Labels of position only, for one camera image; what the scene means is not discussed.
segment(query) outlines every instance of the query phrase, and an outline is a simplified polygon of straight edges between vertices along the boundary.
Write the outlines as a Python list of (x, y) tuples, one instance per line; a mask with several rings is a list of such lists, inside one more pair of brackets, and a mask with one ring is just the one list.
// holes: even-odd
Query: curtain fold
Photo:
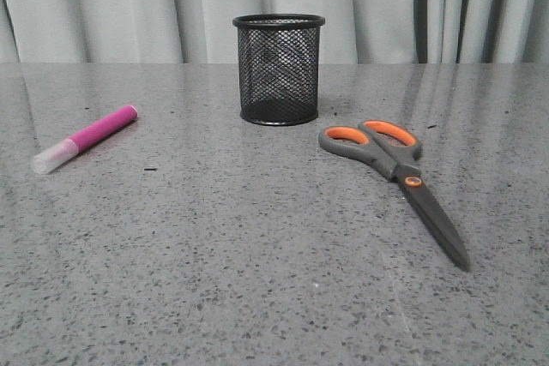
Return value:
[(326, 17), (322, 63), (549, 62), (549, 0), (2, 0), (0, 62), (234, 63), (232, 18)]

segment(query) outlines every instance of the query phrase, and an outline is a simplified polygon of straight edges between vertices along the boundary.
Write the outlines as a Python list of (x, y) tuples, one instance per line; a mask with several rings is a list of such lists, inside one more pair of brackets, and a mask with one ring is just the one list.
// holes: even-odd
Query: pink marker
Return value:
[(108, 135), (123, 128), (137, 117), (137, 109), (132, 105), (124, 106), (109, 116), (103, 117), (95, 123), (90, 124), (80, 132), (60, 141), (44, 152), (33, 157), (32, 167), (36, 173), (45, 175), (66, 161), (74, 158), (93, 146), (98, 141), (105, 139)]

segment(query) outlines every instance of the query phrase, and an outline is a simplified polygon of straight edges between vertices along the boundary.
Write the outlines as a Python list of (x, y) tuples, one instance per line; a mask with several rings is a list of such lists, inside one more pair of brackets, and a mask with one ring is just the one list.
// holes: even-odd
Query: countertop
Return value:
[[(549, 364), (549, 66), (321, 65), (319, 118), (239, 115), (238, 67), (0, 65), (0, 365)], [(132, 104), (49, 175), (33, 155)], [(468, 249), (323, 151), (423, 142)]]

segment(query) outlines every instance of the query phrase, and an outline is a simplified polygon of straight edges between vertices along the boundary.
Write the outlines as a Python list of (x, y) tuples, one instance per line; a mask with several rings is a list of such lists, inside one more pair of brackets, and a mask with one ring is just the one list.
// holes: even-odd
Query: mesh cup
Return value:
[(248, 15), (238, 28), (240, 116), (252, 123), (288, 126), (317, 118), (317, 15)]

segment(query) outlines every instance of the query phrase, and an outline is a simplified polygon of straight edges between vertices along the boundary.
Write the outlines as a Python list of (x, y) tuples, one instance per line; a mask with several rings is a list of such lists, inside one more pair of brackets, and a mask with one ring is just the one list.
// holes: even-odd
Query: scissor pivot screw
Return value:
[(404, 179), (404, 183), (411, 188), (418, 188), (423, 184), (423, 180), (417, 176), (408, 176)]

